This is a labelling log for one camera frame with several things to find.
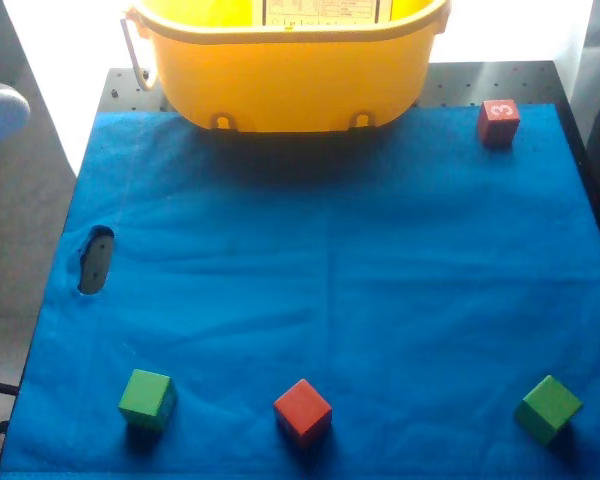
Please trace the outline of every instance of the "number 3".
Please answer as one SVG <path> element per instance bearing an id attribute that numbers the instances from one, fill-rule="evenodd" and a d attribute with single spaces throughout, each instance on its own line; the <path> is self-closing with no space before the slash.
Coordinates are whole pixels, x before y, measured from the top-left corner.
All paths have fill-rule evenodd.
<path id="1" fill-rule="evenodd" d="M 509 105 L 494 105 L 491 107 L 491 115 L 498 117 L 503 112 L 506 112 L 505 115 L 513 115 L 513 108 Z"/>

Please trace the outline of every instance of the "gray floor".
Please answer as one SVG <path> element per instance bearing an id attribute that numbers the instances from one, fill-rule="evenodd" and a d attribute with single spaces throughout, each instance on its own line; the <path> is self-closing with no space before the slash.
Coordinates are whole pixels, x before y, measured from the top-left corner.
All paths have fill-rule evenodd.
<path id="1" fill-rule="evenodd" d="M 600 0 L 583 65 L 573 108 L 586 141 L 600 108 Z M 17 384 L 75 178 L 1 0 L 0 82 L 32 109 L 28 127 L 0 145 L 0 381 Z M 12 399 L 0 396 L 0 419 L 11 408 Z"/>

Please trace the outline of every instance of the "blue cloth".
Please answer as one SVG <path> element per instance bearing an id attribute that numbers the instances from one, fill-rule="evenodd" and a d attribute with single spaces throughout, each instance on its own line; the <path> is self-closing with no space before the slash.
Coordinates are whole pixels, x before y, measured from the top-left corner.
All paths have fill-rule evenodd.
<path id="1" fill-rule="evenodd" d="M 520 110 L 504 152 L 477 108 L 298 138 L 99 115 L 1 478 L 600 479 L 600 235 L 554 107 Z M 179 393 L 151 451 L 134 368 Z M 585 404 L 553 449 L 513 420 L 549 373 Z M 334 412 L 306 455 L 272 410 L 300 378 Z"/>

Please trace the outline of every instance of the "yellow plastic basket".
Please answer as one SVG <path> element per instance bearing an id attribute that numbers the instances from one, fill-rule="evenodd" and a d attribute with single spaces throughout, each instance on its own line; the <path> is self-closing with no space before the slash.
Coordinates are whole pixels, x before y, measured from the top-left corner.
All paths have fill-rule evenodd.
<path id="1" fill-rule="evenodd" d="M 251 0 L 138 0 L 122 20 L 140 87 L 156 78 L 204 128 L 325 132 L 379 126 L 404 113 L 425 82 L 450 0 L 393 0 L 392 21 L 251 27 Z M 155 52 L 144 79 L 127 28 Z"/>

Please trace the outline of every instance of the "wooden block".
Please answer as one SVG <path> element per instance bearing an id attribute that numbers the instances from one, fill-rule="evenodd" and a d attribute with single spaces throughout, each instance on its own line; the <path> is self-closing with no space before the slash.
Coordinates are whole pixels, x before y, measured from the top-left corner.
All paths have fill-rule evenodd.
<path id="1" fill-rule="evenodd" d="M 564 428 L 582 402 L 551 375 L 524 397 L 515 419 L 533 438 L 547 445 Z"/>
<path id="2" fill-rule="evenodd" d="M 118 409 L 131 425 L 162 432 L 175 401 L 176 391 L 171 378 L 134 370 Z"/>
<path id="3" fill-rule="evenodd" d="M 513 100 L 488 100 L 482 103 L 478 134 L 488 147 L 509 147 L 520 124 L 520 112 Z"/>
<path id="4" fill-rule="evenodd" d="M 302 379 L 273 404 L 276 418 L 301 447 L 308 447 L 331 425 L 331 405 Z"/>

